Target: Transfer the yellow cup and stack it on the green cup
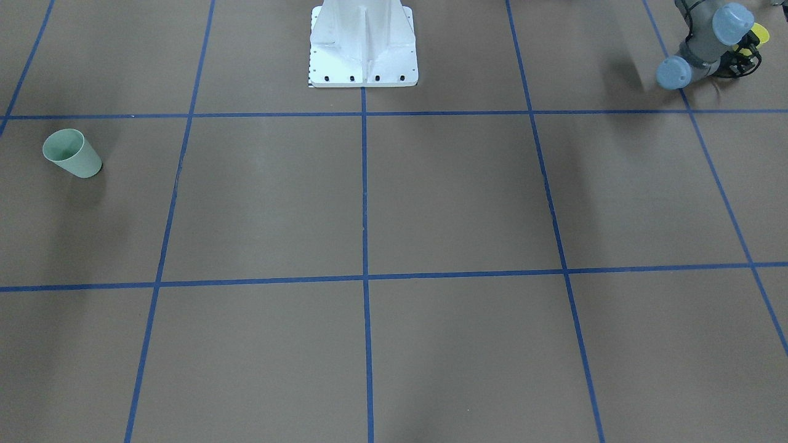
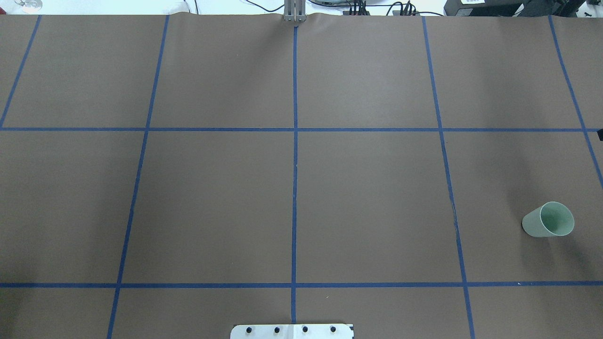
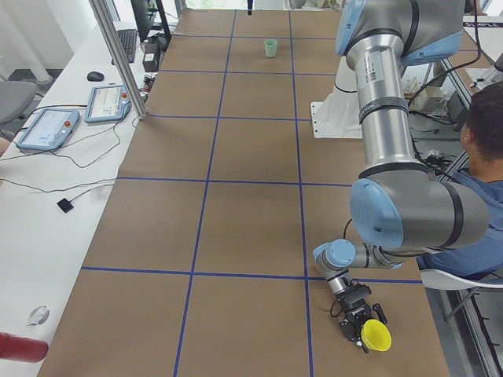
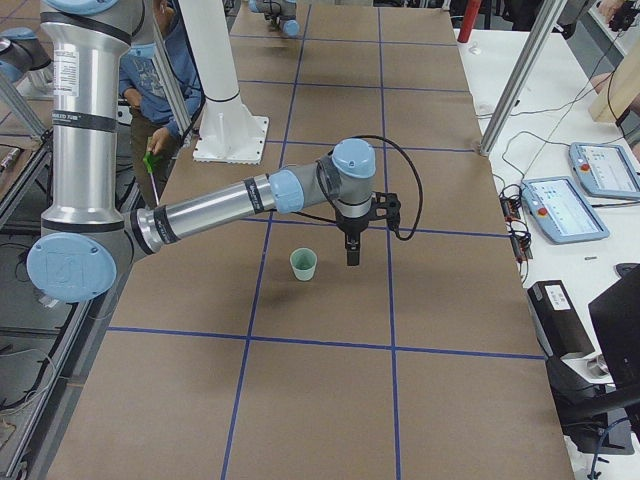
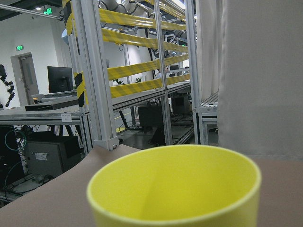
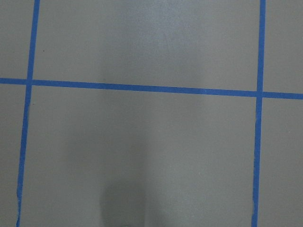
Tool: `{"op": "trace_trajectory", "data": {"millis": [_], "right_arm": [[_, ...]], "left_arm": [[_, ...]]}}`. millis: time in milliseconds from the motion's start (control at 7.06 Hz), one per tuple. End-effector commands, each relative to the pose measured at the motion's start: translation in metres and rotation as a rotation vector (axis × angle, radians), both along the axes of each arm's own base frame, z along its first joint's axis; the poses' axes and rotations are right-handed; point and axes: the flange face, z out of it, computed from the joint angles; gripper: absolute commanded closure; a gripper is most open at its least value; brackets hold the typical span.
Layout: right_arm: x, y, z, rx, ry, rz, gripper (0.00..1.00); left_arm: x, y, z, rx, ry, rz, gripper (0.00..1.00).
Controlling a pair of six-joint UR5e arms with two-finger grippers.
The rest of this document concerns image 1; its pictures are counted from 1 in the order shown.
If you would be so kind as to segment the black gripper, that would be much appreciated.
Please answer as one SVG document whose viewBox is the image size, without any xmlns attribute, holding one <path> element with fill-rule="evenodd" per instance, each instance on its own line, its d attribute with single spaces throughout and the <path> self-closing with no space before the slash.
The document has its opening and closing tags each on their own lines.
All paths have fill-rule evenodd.
<svg viewBox="0 0 788 443">
<path fill-rule="evenodd" d="M 746 34 L 738 44 L 721 56 L 715 78 L 739 79 L 751 75 L 760 67 L 763 59 L 760 55 L 761 43 L 757 34 Z"/>
</svg>

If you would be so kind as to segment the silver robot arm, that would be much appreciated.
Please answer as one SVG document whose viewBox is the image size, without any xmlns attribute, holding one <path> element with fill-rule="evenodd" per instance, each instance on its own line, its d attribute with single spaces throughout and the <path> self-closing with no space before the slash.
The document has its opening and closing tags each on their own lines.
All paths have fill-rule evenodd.
<svg viewBox="0 0 788 443">
<path fill-rule="evenodd" d="M 745 6 L 732 1 L 674 4 L 688 34 L 656 68 L 659 87 L 677 90 L 705 78 L 745 78 L 760 67 L 760 48 L 770 33 Z"/>
</svg>

